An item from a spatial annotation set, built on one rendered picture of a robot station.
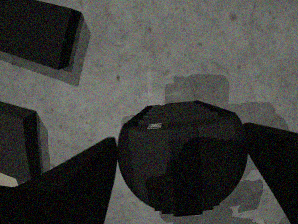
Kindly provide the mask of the beige square tile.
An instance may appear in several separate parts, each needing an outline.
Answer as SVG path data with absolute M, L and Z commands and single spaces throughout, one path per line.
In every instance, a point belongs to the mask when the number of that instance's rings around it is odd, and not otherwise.
M 9 186 L 9 188 L 11 188 L 11 186 L 16 186 L 20 184 L 23 184 L 20 180 L 13 179 L 13 177 L 11 176 L 7 176 L 4 175 L 4 173 L 0 173 L 0 185 Z

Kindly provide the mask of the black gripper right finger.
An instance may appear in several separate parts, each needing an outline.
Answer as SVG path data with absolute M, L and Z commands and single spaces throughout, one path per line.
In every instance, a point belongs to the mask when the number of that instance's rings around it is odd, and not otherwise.
M 298 133 L 243 123 L 249 156 L 290 224 L 298 224 Z

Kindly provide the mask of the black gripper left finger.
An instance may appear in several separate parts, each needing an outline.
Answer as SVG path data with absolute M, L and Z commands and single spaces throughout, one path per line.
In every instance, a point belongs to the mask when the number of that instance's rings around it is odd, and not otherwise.
M 0 224 L 104 224 L 117 160 L 108 137 L 24 184 L 0 185 Z

